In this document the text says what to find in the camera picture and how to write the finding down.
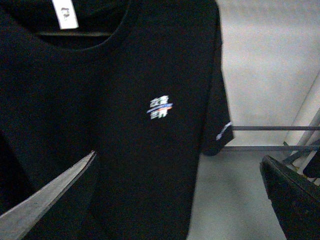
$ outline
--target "t-shirt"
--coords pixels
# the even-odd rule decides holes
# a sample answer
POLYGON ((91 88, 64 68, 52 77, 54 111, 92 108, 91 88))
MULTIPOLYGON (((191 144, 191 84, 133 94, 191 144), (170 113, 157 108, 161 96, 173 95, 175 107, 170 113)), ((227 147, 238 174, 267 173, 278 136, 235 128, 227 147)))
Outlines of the t-shirt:
POLYGON ((85 48, 0 11, 0 129, 34 189, 95 150, 90 210, 109 239, 186 239, 200 154, 234 137, 217 4, 132 0, 85 48))

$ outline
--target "metal rod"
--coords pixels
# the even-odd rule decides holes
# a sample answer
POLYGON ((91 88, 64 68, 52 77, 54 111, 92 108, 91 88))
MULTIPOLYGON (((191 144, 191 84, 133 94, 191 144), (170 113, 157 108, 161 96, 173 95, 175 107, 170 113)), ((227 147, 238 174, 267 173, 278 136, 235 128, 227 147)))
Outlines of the metal rod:
MULTIPOLYGON (((312 145, 313 145, 313 146, 315 146, 315 145, 320 145, 320 139, 314 141, 314 142, 312 143, 312 145)), ((284 160, 282 161, 282 163, 283 163, 284 165, 292 164, 296 159, 304 156, 305 153, 306 153, 306 151, 298 151, 298 152, 292 154, 291 156, 287 157, 286 159, 284 159, 284 160)))
POLYGON ((318 145, 308 146, 225 146, 223 152, 245 152, 245 151, 304 151, 312 152, 319 150, 318 145))
POLYGON ((320 126, 233 126, 234 131, 320 131, 320 126))

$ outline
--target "t-shirt sleeve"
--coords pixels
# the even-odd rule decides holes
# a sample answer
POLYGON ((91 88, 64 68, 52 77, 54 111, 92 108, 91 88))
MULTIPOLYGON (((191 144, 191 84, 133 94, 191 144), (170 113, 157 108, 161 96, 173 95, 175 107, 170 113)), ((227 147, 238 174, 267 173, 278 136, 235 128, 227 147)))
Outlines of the t-shirt sleeve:
POLYGON ((218 154, 228 142, 234 139, 222 73, 222 36, 219 10, 215 26, 212 78, 201 146, 202 153, 207 156, 218 154))

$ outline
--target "white wall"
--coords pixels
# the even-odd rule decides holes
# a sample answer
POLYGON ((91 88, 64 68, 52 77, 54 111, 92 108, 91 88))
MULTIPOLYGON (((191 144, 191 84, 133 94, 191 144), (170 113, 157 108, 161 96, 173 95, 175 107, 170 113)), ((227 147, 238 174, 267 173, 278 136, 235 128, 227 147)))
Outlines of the white wall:
MULTIPOLYGON (((320 0, 217 2, 233 125, 308 126, 295 119, 320 70, 320 0)), ((312 98, 320 99, 320 92, 313 91, 312 98)), ((318 110, 305 111, 312 116, 318 110)), ((236 131, 228 146, 282 145, 285 140, 295 145, 298 138, 286 131, 236 131)))
MULTIPOLYGON (((320 72, 308 92, 294 122, 296 126, 320 125, 320 72)), ((290 131, 285 141, 289 145, 310 145, 320 138, 320 131, 290 131)))

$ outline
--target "hanger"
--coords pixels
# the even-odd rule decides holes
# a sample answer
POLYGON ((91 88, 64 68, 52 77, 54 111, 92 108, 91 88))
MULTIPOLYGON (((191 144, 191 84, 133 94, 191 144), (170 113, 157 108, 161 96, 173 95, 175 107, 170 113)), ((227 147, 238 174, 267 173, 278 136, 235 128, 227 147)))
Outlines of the hanger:
POLYGON ((38 31, 34 33, 37 36, 62 36, 62 37, 110 37, 112 32, 102 31, 38 31))

